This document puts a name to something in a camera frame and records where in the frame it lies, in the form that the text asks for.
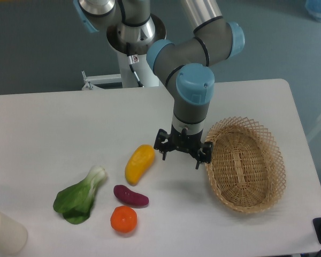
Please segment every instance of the bok choy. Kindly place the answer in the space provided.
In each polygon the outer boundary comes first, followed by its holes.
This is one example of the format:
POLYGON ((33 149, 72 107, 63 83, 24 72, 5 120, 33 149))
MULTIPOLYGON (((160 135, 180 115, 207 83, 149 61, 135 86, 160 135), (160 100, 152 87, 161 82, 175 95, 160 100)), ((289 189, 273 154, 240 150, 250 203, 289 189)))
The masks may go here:
POLYGON ((53 209, 72 224, 84 222, 90 217, 96 189, 106 178, 107 173, 102 166, 93 166, 82 181, 57 194, 53 209))

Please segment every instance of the blue joint cap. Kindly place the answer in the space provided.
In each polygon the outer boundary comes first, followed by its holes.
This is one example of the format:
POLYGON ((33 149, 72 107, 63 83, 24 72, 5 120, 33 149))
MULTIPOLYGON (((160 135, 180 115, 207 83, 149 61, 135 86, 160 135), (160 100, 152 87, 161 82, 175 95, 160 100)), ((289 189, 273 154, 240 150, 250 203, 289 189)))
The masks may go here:
POLYGON ((186 102, 204 105, 213 97, 214 82, 214 73, 210 68, 199 63, 191 63, 180 69, 176 77, 176 88, 186 102))
POLYGON ((233 43, 232 43, 232 50, 230 53, 230 57, 237 55, 242 51, 245 45, 245 35, 242 28, 239 27, 238 23, 236 22, 228 22, 231 27, 232 34, 233 34, 233 43))
POLYGON ((159 52, 168 44, 173 44, 170 40, 160 39, 151 45, 146 53, 146 61, 148 62, 152 71, 154 71, 155 61, 159 52))
POLYGON ((80 16, 80 18, 81 18, 84 26, 88 30, 88 32, 90 32, 90 33, 98 32, 98 30, 93 26, 93 24, 91 24, 91 22, 87 19, 87 17, 83 13, 83 11, 82 11, 82 9, 80 7, 79 1, 78 0, 73 0, 73 4, 75 6, 77 14, 80 16))

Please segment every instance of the wicker basket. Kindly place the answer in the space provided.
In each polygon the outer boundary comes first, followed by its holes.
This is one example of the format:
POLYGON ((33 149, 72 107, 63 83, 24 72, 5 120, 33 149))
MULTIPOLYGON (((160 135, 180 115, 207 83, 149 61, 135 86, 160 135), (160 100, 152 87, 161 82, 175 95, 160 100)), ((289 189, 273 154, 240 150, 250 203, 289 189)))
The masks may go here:
POLYGON ((267 128, 253 119, 228 118, 210 129, 206 141, 214 143, 212 161, 206 164, 209 181, 226 206, 257 213, 282 197, 285 167, 267 128))

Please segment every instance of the purple sweet potato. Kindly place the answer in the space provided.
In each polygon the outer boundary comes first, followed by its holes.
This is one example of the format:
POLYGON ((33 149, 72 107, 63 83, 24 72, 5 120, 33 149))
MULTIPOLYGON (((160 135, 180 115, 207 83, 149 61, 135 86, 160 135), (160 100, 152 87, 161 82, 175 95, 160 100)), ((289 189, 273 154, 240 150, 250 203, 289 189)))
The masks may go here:
POLYGON ((127 205, 142 207, 149 204, 147 196, 135 193, 124 185, 116 185, 113 191, 116 198, 127 205))

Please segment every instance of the yellow pepper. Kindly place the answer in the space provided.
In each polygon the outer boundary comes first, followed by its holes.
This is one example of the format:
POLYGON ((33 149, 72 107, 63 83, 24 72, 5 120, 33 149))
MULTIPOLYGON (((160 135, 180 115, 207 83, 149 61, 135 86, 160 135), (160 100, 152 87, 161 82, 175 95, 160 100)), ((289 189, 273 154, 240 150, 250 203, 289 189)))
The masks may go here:
POLYGON ((150 145, 141 145, 133 153, 125 168, 125 178, 127 182, 135 186, 143 174, 153 164, 155 150, 150 145))

